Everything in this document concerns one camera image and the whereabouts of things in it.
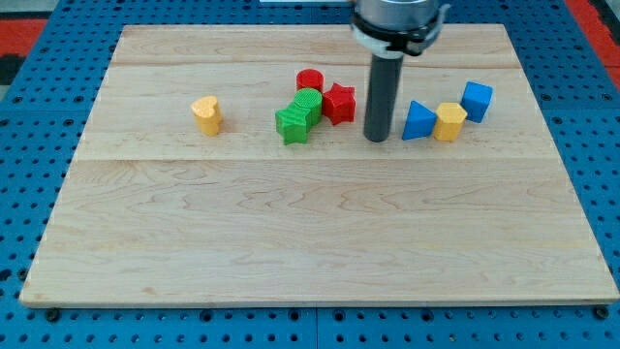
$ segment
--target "yellow block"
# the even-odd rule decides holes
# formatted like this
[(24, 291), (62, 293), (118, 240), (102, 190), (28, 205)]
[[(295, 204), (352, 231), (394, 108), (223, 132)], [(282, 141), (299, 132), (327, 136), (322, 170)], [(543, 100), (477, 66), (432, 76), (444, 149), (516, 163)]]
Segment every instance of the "yellow block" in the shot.
[(215, 96), (206, 96), (192, 103), (192, 112), (196, 117), (198, 128), (208, 136), (220, 133), (223, 117)]
[(467, 112), (458, 103), (442, 103), (435, 111), (437, 121), (433, 137), (437, 141), (453, 142), (458, 137), (467, 117)]

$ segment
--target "blue pegboard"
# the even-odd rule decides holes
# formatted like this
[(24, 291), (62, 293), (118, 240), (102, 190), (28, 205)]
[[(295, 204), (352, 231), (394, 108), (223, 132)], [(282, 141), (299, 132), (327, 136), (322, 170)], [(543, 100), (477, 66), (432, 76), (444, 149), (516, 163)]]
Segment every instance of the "blue pegboard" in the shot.
[[(506, 25), (619, 281), (618, 90), (562, 1), (450, 2), (450, 22)], [(618, 304), (58, 312), (17, 301), (123, 25), (333, 24), (350, 15), (258, 0), (61, 0), (0, 104), (0, 347), (618, 347)]]

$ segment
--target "blue prism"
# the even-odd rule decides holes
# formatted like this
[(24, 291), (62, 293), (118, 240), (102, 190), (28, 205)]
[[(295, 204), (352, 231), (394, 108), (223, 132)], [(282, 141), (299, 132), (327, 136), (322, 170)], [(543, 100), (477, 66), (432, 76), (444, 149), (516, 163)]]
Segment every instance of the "blue prism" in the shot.
[(430, 136), (436, 120), (437, 115), (433, 111), (416, 101), (411, 101), (403, 130), (403, 141)]
[(461, 107), (467, 112), (467, 119), (481, 123), (492, 97), (493, 87), (468, 81), (461, 99)]

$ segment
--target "wood grain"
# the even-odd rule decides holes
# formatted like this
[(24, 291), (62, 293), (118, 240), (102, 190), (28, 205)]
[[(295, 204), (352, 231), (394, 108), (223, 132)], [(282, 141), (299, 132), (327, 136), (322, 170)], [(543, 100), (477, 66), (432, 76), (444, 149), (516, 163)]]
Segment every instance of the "wood grain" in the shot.
[[(393, 131), (361, 134), (346, 26), (129, 26), (21, 293), (28, 306), (605, 303), (618, 299), (501, 25), (407, 57)], [(283, 146), (295, 72), (354, 85), (357, 121)], [(399, 139), (409, 101), (495, 88), (455, 143)], [(221, 134), (189, 110), (220, 101)]]

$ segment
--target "toy block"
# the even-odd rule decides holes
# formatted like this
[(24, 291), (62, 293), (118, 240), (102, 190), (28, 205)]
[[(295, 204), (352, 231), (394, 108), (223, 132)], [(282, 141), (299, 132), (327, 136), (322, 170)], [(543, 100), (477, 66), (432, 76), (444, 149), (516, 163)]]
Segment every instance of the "toy block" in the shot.
[(298, 107), (310, 110), (307, 122), (308, 131), (321, 122), (321, 106), (323, 104), (323, 96), (321, 92), (314, 88), (302, 88), (294, 95), (293, 103)]
[(458, 103), (442, 103), (435, 111), (437, 121), (433, 137), (437, 141), (453, 142), (458, 137), (467, 117), (467, 112)]
[(403, 141), (427, 137), (433, 132), (437, 115), (422, 104), (411, 101), (403, 130)]
[(461, 99), (461, 106), (467, 112), (467, 119), (481, 123), (492, 97), (493, 87), (468, 81)]
[(323, 92), (323, 74), (315, 69), (305, 69), (297, 73), (297, 90), (314, 88)]
[(331, 120), (333, 126), (342, 121), (353, 122), (356, 115), (356, 89), (334, 83), (323, 94), (323, 115)]
[(310, 110), (300, 108), (295, 103), (275, 113), (275, 129), (282, 135), (284, 145), (306, 143), (308, 141), (307, 120)]
[(204, 134), (215, 136), (220, 133), (220, 122), (222, 122), (223, 117), (215, 96), (202, 97), (192, 103), (191, 108), (198, 128)]

